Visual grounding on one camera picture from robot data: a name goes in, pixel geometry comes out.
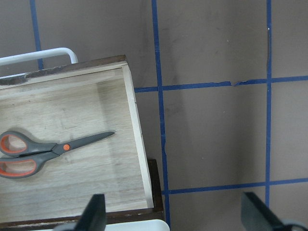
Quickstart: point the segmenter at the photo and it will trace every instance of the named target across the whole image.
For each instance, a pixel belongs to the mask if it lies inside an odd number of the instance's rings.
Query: blue line
[[[155,46],[156,74],[157,74],[160,136],[161,136],[161,145],[162,145],[164,190],[166,190],[168,192],[169,186],[168,186],[167,155],[166,155],[166,152],[165,152],[166,131],[165,131],[164,95],[163,95],[162,70],[161,70],[161,64],[160,64],[160,49],[159,49],[159,34],[158,34],[158,19],[157,19],[157,3],[156,3],[156,0],[152,0],[152,17],[153,17],[153,33],[154,33],[154,46]],[[169,206],[169,194],[168,193],[165,194],[165,216],[166,216],[166,222],[170,226],[170,206]]]
[[[261,84],[261,83],[267,83],[266,79],[260,78],[260,79],[250,79],[248,81],[244,82],[238,82],[234,86],[240,86],[240,85],[249,85],[249,84]]]
[[[135,93],[158,91],[157,87],[135,88]]]
[[[295,183],[304,183],[308,182],[308,178],[299,178],[299,179],[291,179],[291,180],[275,180],[271,181],[270,185],[281,185],[281,184],[295,184]]]
[[[35,6],[35,0],[30,0],[30,9],[31,9],[31,17],[32,17],[32,26],[33,26],[33,33],[34,33],[34,40],[35,40],[35,48],[36,51],[41,51],[40,47],[40,39],[39,39],[39,24],[38,24],[38,17],[37,17],[37,9]],[[44,63],[42,59],[38,59],[38,68],[39,70],[44,69]]]
[[[271,0],[267,0],[268,64],[266,96],[266,163],[265,163],[265,204],[270,205],[270,131],[271,131]]]
[[[265,186],[265,182],[257,183],[247,183],[247,184],[232,184],[232,185],[220,185],[220,186],[209,186],[202,188],[191,188],[191,189],[175,189],[170,190],[170,194],[180,194],[180,193],[196,193],[196,192],[208,192],[208,191],[219,191],[228,189],[242,189],[242,188],[252,188]]]
[[[308,76],[293,76],[293,77],[279,77],[272,78],[272,83],[281,83],[281,82],[294,82],[294,81],[303,81],[308,80]]]
[[[220,82],[220,83],[192,83],[192,84],[180,84],[180,85],[169,85],[163,86],[163,90],[182,90],[182,89],[195,89],[195,88],[211,88],[211,87],[225,87],[232,86],[231,82]]]

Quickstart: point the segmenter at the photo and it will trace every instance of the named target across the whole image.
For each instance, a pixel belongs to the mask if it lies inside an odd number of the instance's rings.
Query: wooden box
[[[28,178],[0,178],[0,223],[77,216],[95,193],[105,194],[107,212],[153,207],[125,56],[0,79],[0,132],[7,130],[57,143],[115,134],[46,162]]]

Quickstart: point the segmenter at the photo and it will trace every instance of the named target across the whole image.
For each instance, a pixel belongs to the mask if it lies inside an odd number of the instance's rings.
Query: tile
[[[308,183],[273,185],[270,187],[270,208],[279,219],[292,219],[308,226]]]
[[[266,78],[265,0],[157,0],[164,85]]]
[[[42,49],[68,47],[80,62],[125,54],[135,87],[156,83],[150,1],[36,1]],[[69,59],[46,59],[53,67]]]
[[[266,85],[164,92],[170,189],[265,180]]]
[[[0,1],[0,57],[34,52],[29,1]],[[31,72],[38,69],[37,61],[0,66],[0,77]]]
[[[264,187],[170,195],[172,230],[244,231],[242,192],[255,192],[264,200]]]
[[[271,180],[308,176],[308,82],[272,84]]]
[[[273,77],[308,75],[307,11],[306,0],[272,1]]]
[[[164,189],[162,148],[157,92],[136,93],[139,119],[145,152],[148,159],[157,161],[161,189]]]

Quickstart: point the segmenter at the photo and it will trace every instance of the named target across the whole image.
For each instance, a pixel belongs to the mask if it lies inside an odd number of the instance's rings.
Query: white handle
[[[71,58],[72,64],[78,63],[77,56],[71,49],[61,47],[61,48],[55,48],[55,49],[50,49],[50,50],[36,51],[36,52],[31,52],[31,53],[26,53],[26,54],[18,54],[18,55],[0,58],[0,66],[7,65],[7,64],[21,63],[21,62],[35,60],[35,59],[54,57],[54,56],[63,55],[63,54],[69,55],[69,57]]]

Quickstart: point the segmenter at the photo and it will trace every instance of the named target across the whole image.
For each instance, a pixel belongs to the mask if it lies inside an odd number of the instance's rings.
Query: scissors
[[[46,161],[113,135],[108,131],[66,143],[37,143],[17,131],[0,135],[0,150],[13,158],[0,158],[0,177],[25,178],[41,170]]]

